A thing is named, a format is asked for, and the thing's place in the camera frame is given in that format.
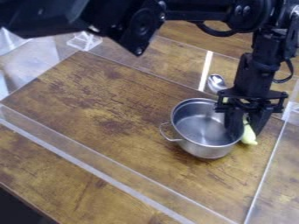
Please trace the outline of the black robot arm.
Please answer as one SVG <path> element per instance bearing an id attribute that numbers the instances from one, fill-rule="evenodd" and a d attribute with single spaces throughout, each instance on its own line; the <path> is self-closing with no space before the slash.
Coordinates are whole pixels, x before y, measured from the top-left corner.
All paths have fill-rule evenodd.
<path id="1" fill-rule="evenodd" d="M 233 88 L 220 91 L 217 110 L 237 128 L 242 117 L 261 133 L 284 111 L 288 94 L 274 91 L 282 64 L 299 53 L 299 0 L 0 0 L 0 28 L 23 39 L 73 32 L 107 37 L 134 55 L 146 52 L 165 22 L 186 21 L 216 37 L 253 35 Z"/>

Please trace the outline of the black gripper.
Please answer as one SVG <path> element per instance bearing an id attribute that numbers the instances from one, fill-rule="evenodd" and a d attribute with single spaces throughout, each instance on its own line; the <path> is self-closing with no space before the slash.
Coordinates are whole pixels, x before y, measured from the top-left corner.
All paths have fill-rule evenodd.
<path id="1" fill-rule="evenodd" d="M 270 56 L 258 57 L 246 52 L 238 64 L 234 86 L 218 91 L 217 111 L 225 113 L 225 127 L 237 142 L 245 132 L 244 115 L 257 135 L 268 125 L 273 113 L 282 113 L 288 93 L 272 89 L 274 83 L 290 78 L 276 79 L 281 62 Z"/>

